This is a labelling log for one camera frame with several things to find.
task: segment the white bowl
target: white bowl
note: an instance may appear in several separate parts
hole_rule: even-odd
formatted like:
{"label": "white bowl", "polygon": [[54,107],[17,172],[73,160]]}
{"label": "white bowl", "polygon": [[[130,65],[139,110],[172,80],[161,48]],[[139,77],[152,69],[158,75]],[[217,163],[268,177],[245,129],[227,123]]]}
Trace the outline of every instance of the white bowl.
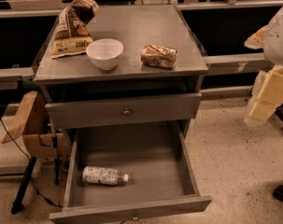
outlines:
{"label": "white bowl", "polygon": [[123,45],[114,39],[96,40],[86,48],[92,63],[102,70],[111,70],[118,65],[122,53]]}

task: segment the bottle label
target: bottle label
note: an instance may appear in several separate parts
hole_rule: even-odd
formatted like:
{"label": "bottle label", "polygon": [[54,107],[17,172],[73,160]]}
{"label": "bottle label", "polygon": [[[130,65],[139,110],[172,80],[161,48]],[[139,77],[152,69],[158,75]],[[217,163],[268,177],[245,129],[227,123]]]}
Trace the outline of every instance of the bottle label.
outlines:
{"label": "bottle label", "polygon": [[119,171],[112,168],[86,167],[83,172],[83,181],[105,185],[118,184]]}

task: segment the cardboard box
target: cardboard box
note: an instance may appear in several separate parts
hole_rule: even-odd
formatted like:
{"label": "cardboard box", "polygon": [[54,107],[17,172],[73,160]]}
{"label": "cardboard box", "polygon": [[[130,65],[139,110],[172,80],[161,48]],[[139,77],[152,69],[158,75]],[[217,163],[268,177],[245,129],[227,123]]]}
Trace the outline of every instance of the cardboard box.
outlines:
{"label": "cardboard box", "polygon": [[[25,94],[18,111],[7,129],[13,139],[20,136],[29,154],[33,157],[47,159],[54,158],[51,133],[46,132],[49,114],[45,109],[45,100],[37,91]],[[56,133],[58,139],[58,156],[60,159],[69,157],[70,146],[63,133]],[[8,134],[2,144],[10,142]]]}

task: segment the cabinet top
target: cabinet top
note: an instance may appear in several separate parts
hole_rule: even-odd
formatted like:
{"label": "cabinet top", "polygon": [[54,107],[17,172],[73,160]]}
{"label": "cabinet top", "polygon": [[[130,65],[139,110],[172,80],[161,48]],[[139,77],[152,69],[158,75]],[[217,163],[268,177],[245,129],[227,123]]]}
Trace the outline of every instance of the cabinet top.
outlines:
{"label": "cabinet top", "polygon": [[[100,7],[87,25],[93,40],[118,39],[124,46],[121,61],[111,71],[95,67],[87,55],[51,59],[56,32],[50,40],[35,75],[41,84],[62,84],[93,80],[149,77],[179,77],[206,74],[205,61],[185,22],[172,5]],[[146,45],[160,45],[177,50],[173,69],[149,67],[141,62]]]}

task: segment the drawer knob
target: drawer knob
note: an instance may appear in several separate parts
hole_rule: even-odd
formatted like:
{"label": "drawer knob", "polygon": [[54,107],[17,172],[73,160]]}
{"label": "drawer knob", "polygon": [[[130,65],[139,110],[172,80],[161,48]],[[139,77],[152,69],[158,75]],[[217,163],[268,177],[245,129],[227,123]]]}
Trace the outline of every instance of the drawer knob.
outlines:
{"label": "drawer knob", "polygon": [[132,114],[132,111],[130,109],[126,108],[123,110],[123,115],[125,117],[129,117],[131,114]]}

